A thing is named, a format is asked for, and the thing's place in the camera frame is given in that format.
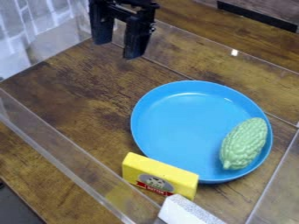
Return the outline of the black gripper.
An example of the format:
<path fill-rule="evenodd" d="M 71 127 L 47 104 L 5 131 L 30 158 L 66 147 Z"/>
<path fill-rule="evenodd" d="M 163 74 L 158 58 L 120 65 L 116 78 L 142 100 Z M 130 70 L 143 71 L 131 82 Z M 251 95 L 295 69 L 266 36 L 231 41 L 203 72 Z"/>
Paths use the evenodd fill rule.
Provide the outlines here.
<path fill-rule="evenodd" d="M 127 18 L 139 12 L 154 15 L 159 8 L 155 0 L 88 0 L 94 43 L 104 45 L 112 41 L 114 18 Z M 127 60 L 144 55 L 154 30 L 154 17 L 131 16 L 127 19 L 123 53 Z"/>

